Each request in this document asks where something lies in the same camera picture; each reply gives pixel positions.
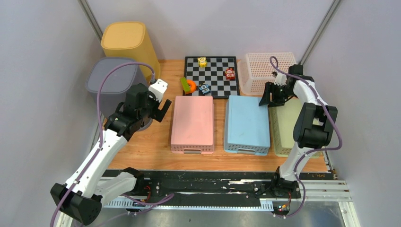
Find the gray wall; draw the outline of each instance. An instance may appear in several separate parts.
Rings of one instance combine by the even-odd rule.
[[[338,107],[344,147],[330,157],[363,227],[400,226],[400,9],[393,0],[343,1],[306,63]]]
[[[76,0],[0,5],[0,226],[48,226],[94,136],[84,83],[103,51]]]
[[[159,59],[293,52],[300,60],[332,0],[88,0],[104,30],[145,23]]]

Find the gray lid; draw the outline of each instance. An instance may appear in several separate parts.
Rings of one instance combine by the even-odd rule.
[[[106,57],[99,60],[93,66],[92,71],[89,74],[85,84],[87,90],[89,92],[97,93],[99,86],[106,75],[116,66],[128,62],[135,62],[135,60],[119,57]],[[102,94],[118,94],[128,90],[135,78],[137,69],[137,65],[128,65],[117,69],[109,76],[109,78],[107,78],[102,88]]]

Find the yellow trash can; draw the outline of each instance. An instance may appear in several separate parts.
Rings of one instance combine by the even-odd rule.
[[[155,70],[156,79],[160,78],[160,63],[150,41],[145,25],[139,21],[115,22],[107,26],[102,47],[107,57],[126,57],[146,63]],[[140,66],[149,83],[152,72],[146,66]]]

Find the chessboard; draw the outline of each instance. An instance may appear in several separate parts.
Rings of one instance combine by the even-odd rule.
[[[202,96],[199,84],[207,84],[211,90],[206,96],[213,98],[228,98],[228,96],[239,96],[238,71],[236,57],[206,57],[208,62],[205,68],[198,65],[198,57],[185,57],[184,76],[192,80],[196,90],[187,96]],[[227,80],[224,73],[226,69],[235,71],[235,80]]]

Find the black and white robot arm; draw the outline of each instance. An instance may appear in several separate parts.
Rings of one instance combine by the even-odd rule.
[[[287,160],[277,168],[269,188],[270,192],[277,197],[295,193],[295,190],[299,188],[296,174],[301,172],[310,158],[307,152],[327,146],[331,141],[333,126],[329,122],[322,104],[327,108],[334,122],[337,118],[337,108],[329,106],[323,101],[315,88],[313,78],[303,75],[302,65],[289,67],[288,73],[298,76],[307,83],[291,77],[287,77],[284,85],[267,82],[259,103],[259,106],[282,106],[289,97],[296,96],[303,105],[294,126],[294,146]]]
[[[115,113],[107,119],[105,129],[102,131],[103,145],[97,156],[94,157],[96,150],[100,147],[100,139],[75,173],[63,185],[56,183],[52,187],[53,200],[59,204],[65,193],[75,183],[60,208],[61,212],[84,225],[89,225],[99,215],[101,208],[111,200],[126,192],[142,191],[144,175],[130,167],[99,186],[98,182],[117,152],[135,132],[144,126],[145,122],[150,119],[158,122],[163,120],[171,104],[170,100],[166,100],[163,108],[159,110],[166,89],[167,83],[161,79],[149,88],[143,84],[129,88],[125,102],[120,103]],[[76,182],[91,159],[93,159],[91,165]]]

